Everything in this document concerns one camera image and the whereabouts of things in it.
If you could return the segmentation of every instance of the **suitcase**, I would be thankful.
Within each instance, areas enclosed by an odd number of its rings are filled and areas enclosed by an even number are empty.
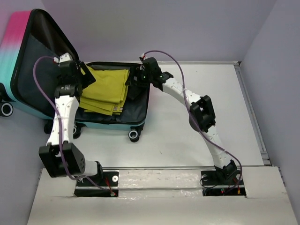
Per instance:
[[[59,57],[71,54],[74,60],[79,56],[56,22],[44,10],[34,9],[12,14],[0,45],[0,114],[9,116],[13,107],[45,119],[45,133],[50,133],[54,110],[36,87],[32,70],[36,60],[43,56]],[[148,109],[150,85],[137,85],[140,64],[118,62],[91,62],[95,70],[129,69],[128,94],[121,115],[107,116],[85,112],[78,108],[75,117],[74,138],[81,128],[128,130],[129,139],[139,140],[145,124]],[[60,70],[49,60],[42,60],[37,67],[37,79],[54,101]]]

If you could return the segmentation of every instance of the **wall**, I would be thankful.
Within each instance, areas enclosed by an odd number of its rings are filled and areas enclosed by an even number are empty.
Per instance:
[[[277,0],[242,71],[267,151],[300,223],[300,1]]]
[[[42,0],[84,61],[242,60],[276,0]]]
[[[0,41],[11,13],[33,8],[42,2],[0,1]],[[0,224],[27,224],[41,168],[38,148],[46,138],[42,120],[16,109],[0,117]]]

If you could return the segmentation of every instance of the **folded yellow fabric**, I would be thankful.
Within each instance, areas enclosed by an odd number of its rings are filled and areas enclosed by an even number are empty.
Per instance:
[[[91,67],[88,69],[96,81],[83,90],[79,106],[85,109],[85,112],[120,114],[128,92],[125,82],[129,70],[94,70]]]
[[[125,82],[128,79],[129,70],[94,70],[88,68],[96,82],[83,90],[82,97],[115,104],[126,99]]]

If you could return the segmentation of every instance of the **white table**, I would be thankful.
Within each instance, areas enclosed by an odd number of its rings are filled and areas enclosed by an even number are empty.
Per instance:
[[[175,65],[161,67],[181,80]],[[212,167],[211,155],[190,128],[185,107],[152,88],[138,143],[131,143],[127,132],[84,129],[75,145],[87,160],[97,160],[104,167],[177,170],[122,169],[118,198],[74,197],[74,181],[52,179],[43,170],[28,225],[297,224],[278,169],[263,165],[234,66],[182,67],[187,87],[212,98],[225,148],[246,165],[247,198],[202,196],[203,168],[183,167]]]

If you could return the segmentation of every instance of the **purple cable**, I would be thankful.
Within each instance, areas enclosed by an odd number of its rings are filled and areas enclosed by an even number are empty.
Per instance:
[[[49,102],[49,104],[52,106],[52,108],[55,110],[55,113],[57,114],[58,117],[58,123],[59,123],[59,147],[60,147],[60,156],[61,156],[61,161],[62,164],[65,168],[66,174],[68,175],[68,177],[72,180],[81,180],[83,178],[86,178],[89,182],[91,182],[91,184],[93,184],[94,186],[96,186],[99,189],[103,189],[103,190],[108,190],[105,189],[99,185],[97,185],[91,178],[87,177],[87,176],[78,176],[78,177],[73,177],[72,174],[70,173],[69,169],[68,169],[68,165],[67,162],[65,160],[65,157],[62,153],[62,121],[61,121],[61,117],[60,117],[60,112],[58,111],[58,109],[56,108],[55,104],[51,101],[51,99],[46,95],[46,93],[43,91],[43,89],[41,88],[41,86],[38,83],[37,80],[37,75],[36,75],[36,69],[37,69],[37,65],[38,63],[42,60],[42,59],[52,59],[52,57],[50,56],[42,56],[40,58],[38,58],[38,60],[35,62],[34,66],[33,66],[33,79],[34,82],[36,83],[37,88],[39,89],[39,91],[42,93],[42,95],[44,96],[44,98]]]
[[[148,53],[162,53],[162,54],[165,54],[167,56],[169,56],[178,66],[179,70],[180,70],[180,73],[181,73],[181,76],[182,76],[182,87],[183,87],[183,98],[184,98],[184,103],[185,103],[185,106],[187,108],[187,112],[190,116],[190,118],[192,119],[192,122],[193,124],[195,125],[195,127],[197,128],[198,130],[198,133],[207,141],[209,142],[210,144],[214,145],[215,147],[217,147],[218,149],[222,150],[223,152],[225,152],[227,155],[231,156],[232,158],[234,158],[238,164],[240,165],[240,177],[238,179],[238,181],[235,183],[235,185],[228,189],[226,193],[230,192],[231,190],[233,190],[239,183],[240,183],[240,180],[242,178],[242,172],[243,172],[243,169],[242,169],[242,164],[240,163],[240,161],[233,155],[231,154],[230,152],[226,151],[224,148],[222,148],[221,146],[215,144],[214,142],[212,142],[209,138],[207,138],[201,131],[201,129],[199,128],[199,125],[198,123],[196,122],[196,119],[194,118],[194,116],[192,115],[192,113],[189,111],[189,107],[188,107],[188,101],[187,101],[187,96],[186,96],[186,86],[185,86],[185,80],[184,80],[184,74],[183,74],[183,71],[182,71],[182,68],[179,64],[179,62],[173,57],[171,56],[170,54],[166,53],[166,52],[163,52],[163,51],[160,51],[160,50],[151,50],[151,51],[147,51],[144,53],[144,55],[148,54]]]

